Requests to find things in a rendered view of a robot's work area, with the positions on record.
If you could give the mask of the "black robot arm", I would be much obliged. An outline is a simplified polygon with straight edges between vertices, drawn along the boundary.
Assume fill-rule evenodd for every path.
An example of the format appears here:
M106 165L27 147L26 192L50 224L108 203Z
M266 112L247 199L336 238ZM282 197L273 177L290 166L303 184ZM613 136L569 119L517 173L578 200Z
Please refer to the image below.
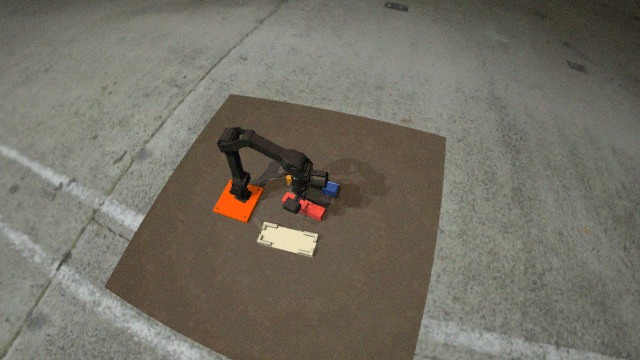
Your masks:
M239 135L243 135L239 139ZM313 170L313 162L302 152L295 149L285 149L263 138L252 129L227 127L217 141L220 152L226 153L229 167L232 171L232 187L230 193L234 198L245 203L253 194L247 186L251 180L250 173L243 171L238 149L250 147L262 155L276 160L285 170L285 175L291 176L294 186L301 187L307 182L307 189L301 200L308 200L317 204L322 196L322 188L327 187L329 173ZM306 165L306 167L305 167Z

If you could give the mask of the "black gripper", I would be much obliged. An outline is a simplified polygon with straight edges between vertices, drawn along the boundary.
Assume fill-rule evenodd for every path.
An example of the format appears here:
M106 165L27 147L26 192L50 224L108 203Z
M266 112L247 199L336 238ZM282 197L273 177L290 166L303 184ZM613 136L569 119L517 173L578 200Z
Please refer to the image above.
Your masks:
M286 200L282 204L284 210L291 212L293 214L297 214L300 211L302 206L299 202L302 198L302 194L307 189L307 185L308 185L308 182L304 186L297 187L297 186L294 186L291 181L290 186L293 187L291 189L291 192L294 192L296 196L294 197L294 199L286 198Z

